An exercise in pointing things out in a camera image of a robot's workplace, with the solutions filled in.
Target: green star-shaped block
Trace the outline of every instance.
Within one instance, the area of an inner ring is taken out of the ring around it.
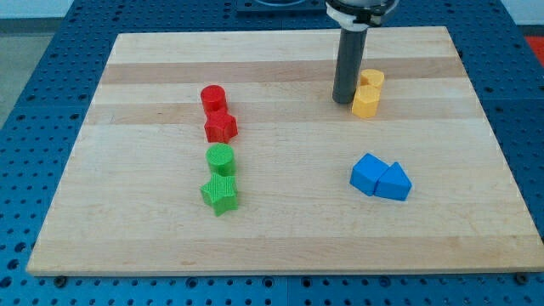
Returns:
[[[204,202],[213,207],[216,217],[226,211],[238,209],[238,201],[236,200],[238,191],[233,176],[224,177],[212,173],[210,181],[201,187],[201,193]]]

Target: black cylinder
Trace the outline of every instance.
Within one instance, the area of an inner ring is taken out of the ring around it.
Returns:
[[[342,29],[338,46],[337,71],[332,90],[332,99],[338,104],[346,105],[354,99],[365,39],[366,31]]]

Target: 3d printed block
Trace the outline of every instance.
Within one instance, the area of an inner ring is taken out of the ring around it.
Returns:
[[[202,199],[219,217],[229,210],[238,209],[235,177],[212,173],[209,182],[201,187]]]
[[[359,86],[355,91],[351,112],[360,118],[370,118],[376,115],[380,102],[380,90],[371,85]]]
[[[366,153],[353,167],[349,183],[365,193],[374,195],[378,179],[388,170],[388,165],[370,153]]]
[[[360,85],[370,85],[378,90],[382,90],[385,75],[376,69],[364,69],[360,72]]]
[[[226,94],[219,85],[210,85],[202,89],[201,100],[206,114],[221,109],[228,110]]]
[[[377,181],[375,196],[404,201],[410,193],[411,182],[398,162],[395,162]]]
[[[228,144],[230,139],[238,134],[236,118],[229,115],[226,109],[207,113],[207,121],[204,124],[207,141]]]
[[[236,173],[235,152],[228,144],[214,144],[206,152],[207,165],[212,173],[232,176]]]

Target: yellow cube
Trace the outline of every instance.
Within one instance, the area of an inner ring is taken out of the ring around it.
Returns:
[[[354,103],[351,112],[360,118],[371,118],[376,115],[377,105],[380,102],[380,90],[371,86],[359,86],[355,91]]]
[[[371,85],[382,90],[385,75],[376,69],[364,69],[360,72],[360,85]]]

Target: wooden board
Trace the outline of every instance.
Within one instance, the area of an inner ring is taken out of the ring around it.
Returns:
[[[544,246],[444,27],[368,33],[378,114],[332,102],[338,31],[122,34],[28,270],[34,275],[409,274],[544,269]],[[240,208],[201,199],[199,92],[240,134]],[[371,152],[407,202],[349,185]]]

